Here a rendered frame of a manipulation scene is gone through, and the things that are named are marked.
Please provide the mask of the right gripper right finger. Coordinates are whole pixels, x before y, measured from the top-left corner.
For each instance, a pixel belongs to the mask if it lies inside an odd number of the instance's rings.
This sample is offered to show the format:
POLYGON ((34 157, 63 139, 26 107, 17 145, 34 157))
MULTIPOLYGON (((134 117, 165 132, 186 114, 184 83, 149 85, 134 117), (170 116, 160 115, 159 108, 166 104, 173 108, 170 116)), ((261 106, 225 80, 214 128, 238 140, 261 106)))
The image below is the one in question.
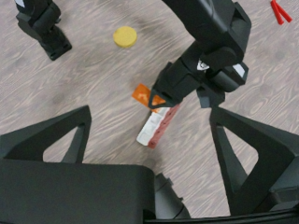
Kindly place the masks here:
POLYGON ((209 124, 231 216, 250 214, 270 191, 299 187, 298 134, 217 105, 211 108, 209 124), (223 127, 257 151, 258 160, 249 175, 223 127))

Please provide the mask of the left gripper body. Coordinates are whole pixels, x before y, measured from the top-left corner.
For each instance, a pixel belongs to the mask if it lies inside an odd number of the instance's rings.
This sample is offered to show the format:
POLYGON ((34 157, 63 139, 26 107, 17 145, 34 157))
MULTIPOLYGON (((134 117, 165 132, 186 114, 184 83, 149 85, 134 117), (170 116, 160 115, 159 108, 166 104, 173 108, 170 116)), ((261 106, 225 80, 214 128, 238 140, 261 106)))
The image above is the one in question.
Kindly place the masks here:
POLYGON ((180 95, 178 92, 176 92, 175 90, 173 90, 173 88, 188 74, 194 77, 201 76, 201 75, 196 75, 194 72, 192 72, 182 61, 181 56, 174 63, 171 62, 167 63, 166 67, 157 77, 152 87, 154 91, 156 91, 161 96, 163 96, 163 98, 166 99, 167 101, 171 100, 172 98, 172 101, 177 105, 183 102, 184 97, 180 95))

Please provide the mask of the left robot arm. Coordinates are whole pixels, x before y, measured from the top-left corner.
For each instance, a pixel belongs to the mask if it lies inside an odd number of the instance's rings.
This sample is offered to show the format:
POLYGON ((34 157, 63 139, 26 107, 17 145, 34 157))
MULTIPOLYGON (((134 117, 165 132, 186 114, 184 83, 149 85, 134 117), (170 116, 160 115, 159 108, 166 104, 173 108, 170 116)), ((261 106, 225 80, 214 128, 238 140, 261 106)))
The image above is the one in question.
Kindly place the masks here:
MULTIPOLYGON (((195 39, 181 57, 192 72, 201 75, 188 74, 173 90, 186 98, 197 89, 201 109, 223 104, 226 92, 234 92, 247 82, 249 68, 243 61, 251 19, 233 0, 162 1, 195 39)), ((62 12, 52 0, 15 0, 15 3, 19 10, 18 26, 38 41, 52 61, 73 48, 59 26, 55 26, 61 21, 62 12)))

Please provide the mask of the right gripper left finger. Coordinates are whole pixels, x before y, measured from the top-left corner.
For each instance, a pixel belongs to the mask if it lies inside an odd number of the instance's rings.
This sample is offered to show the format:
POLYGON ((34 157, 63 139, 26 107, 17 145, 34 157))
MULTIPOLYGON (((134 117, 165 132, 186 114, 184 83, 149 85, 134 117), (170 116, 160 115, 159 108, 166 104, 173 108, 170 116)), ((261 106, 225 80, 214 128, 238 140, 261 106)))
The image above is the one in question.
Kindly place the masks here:
POLYGON ((0 157, 11 160, 44 161, 44 151, 77 127, 61 162, 82 163, 92 125, 88 105, 0 135, 0 157))

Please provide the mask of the orange translucent pill bottle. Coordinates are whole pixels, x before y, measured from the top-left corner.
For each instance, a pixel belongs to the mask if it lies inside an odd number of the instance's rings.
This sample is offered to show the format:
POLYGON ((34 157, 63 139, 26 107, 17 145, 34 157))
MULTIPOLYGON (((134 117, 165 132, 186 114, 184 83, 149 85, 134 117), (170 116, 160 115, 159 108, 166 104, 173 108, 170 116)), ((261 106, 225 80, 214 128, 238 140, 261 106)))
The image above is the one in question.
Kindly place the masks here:
MULTIPOLYGON (((148 107, 149 104, 149 98, 150 98, 150 89, 144 86, 142 83, 138 85, 138 87, 135 89, 134 93, 132 94, 132 97, 135 98, 138 102, 140 102, 142 105, 148 107)), ((158 95, 154 96, 153 105, 157 105, 159 103, 163 103, 165 100, 163 100, 158 95)), ((151 110, 151 109, 150 109, 151 110)), ((151 110, 154 113, 159 113, 161 111, 161 108, 153 109, 151 110)))

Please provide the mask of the white pill organiser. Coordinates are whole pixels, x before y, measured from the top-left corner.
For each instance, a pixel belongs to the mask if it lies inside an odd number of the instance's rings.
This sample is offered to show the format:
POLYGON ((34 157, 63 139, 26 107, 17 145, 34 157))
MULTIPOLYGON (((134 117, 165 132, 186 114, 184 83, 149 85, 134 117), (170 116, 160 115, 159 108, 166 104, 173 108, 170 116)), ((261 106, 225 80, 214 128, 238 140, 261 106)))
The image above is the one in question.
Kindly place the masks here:
POLYGON ((137 137, 137 141, 147 147, 154 149, 157 146, 159 139, 163 136, 164 131, 168 127, 171 119, 175 116, 180 105, 181 104, 175 107, 162 108, 157 114, 153 112, 140 135, 137 137))

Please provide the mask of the yellow flat disc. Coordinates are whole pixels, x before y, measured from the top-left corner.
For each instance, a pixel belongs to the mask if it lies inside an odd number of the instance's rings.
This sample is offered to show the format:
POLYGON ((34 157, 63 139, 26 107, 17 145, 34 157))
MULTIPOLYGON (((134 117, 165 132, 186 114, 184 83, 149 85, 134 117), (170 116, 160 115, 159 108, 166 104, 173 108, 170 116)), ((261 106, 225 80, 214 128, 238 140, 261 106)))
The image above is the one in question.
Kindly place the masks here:
POLYGON ((136 42, 136 32, 131 27, 121 27, 113 35, 114 42, 121 48, 129 48, 136 42))

